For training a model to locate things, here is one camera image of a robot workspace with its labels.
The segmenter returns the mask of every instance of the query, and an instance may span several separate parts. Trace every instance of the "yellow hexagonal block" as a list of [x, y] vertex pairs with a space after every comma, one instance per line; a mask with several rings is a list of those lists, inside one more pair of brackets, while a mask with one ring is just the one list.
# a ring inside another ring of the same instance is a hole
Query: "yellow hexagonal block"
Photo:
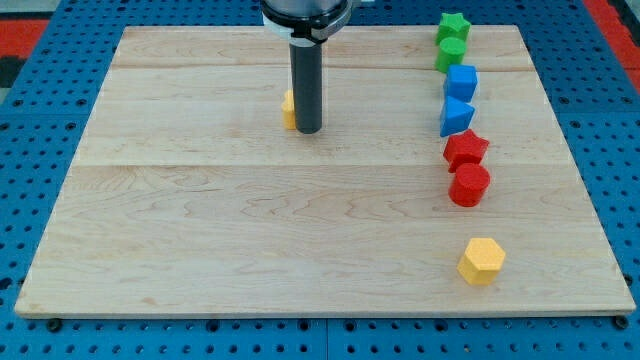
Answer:
[[505, 256], [492, 238], [472, 238], [458, 263], [458, 272], [470, 285], [489, 285], [502, 269]]
[[287, 130], [296, 129], [296, 113], [293, 107], [293, 90], [289, 89], [284, 93], [284, 102], [282, 103], [282, 125]]

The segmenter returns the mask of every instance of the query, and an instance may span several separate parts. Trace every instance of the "building block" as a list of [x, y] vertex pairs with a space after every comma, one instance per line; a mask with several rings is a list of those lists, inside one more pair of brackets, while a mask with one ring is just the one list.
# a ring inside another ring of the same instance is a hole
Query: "building block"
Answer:
[[469, 102], [478, 85], [476, 67], [471, 65], [450, 65], [444, 81], [445, 96]]
[[444, 158], [449, 162], [449, 172], [454, 173], [462, 164], [480, 164], [489, 141], [469, 129], [460, 135], [451, 135], [444, 148]]
[[442, 13], [438, 34], [436, 35], [436, 45], [439, 45], [442, 40], [448, 37], [467, 41], [469, 29], [471, 29], [471, 23], [464, 18], [462, 13]]
[[449, 65], [462, 64], [464, 54], [467, 52], [467, 44], [458, 38], [448, 37], [440, 42], [438, 57], [436, 58], [436, 70], [446, 74]]
[[282, 125], [287, 130], [296, 129], [296, 113], [293, 106], [293, 90], [289, 89], [284, 93], [282, 108]]
[[469, 285], [490, 285], [505, 257], [505, 251], [494, 239], [472, 238], [460, 258], [458, 272]]
[[440, 113], [440, 136], [445, 137], [467, 130], [475, 111], [473, 106], [446, 96]]
[[490, 183], [491, 175], [487, 169], [479, 164], [462, 164], [456, 169], [449, 187], [449, 198], [460, 206], [476, 206]]

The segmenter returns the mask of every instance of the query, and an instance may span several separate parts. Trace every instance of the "green star block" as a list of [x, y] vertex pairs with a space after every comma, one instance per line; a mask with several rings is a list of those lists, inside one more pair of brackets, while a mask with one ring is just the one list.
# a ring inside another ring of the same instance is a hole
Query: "green star block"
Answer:
[[467, 52], [467, 44], [455, 37], [448, 37], [440, 42], [438, 57], [436, 58], [436, 69], [446, 74], [449, 65], [462, 64], [464, 54]]
[[465, 20], [462, 13], [442, 13], [442, 19], [438, 27], [438, 35], [436, 35], [436, 45], [440, 45], [440, 41], [448, 37], [456, 37], [462, 41], [467, 41], [470, 28], [471, 23]]

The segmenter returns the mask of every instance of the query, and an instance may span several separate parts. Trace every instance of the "blue block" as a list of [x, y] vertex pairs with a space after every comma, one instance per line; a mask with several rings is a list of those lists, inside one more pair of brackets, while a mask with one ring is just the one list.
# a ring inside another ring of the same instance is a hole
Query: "blue block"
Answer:
[[440, 113], [440, 136], [445, 137], [467, 130], [475, 111], [476, 109], [467, 103], [451, 96], [445, 97]]
[[444, 82], [445, 96], [469, 102], [478, 85], [476, 67], [471, 65], [451, 65]]

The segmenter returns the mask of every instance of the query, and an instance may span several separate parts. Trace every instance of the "red cylinder block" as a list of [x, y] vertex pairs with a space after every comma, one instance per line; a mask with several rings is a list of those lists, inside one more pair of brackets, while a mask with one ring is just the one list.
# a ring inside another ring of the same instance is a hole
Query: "red cylinder block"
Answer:
[[491, 175], [487, 169], [478, 164], [462, 164], [456, 169], [449, 188], [449, 197], [460, 206], [476, 206], [490, 183]]

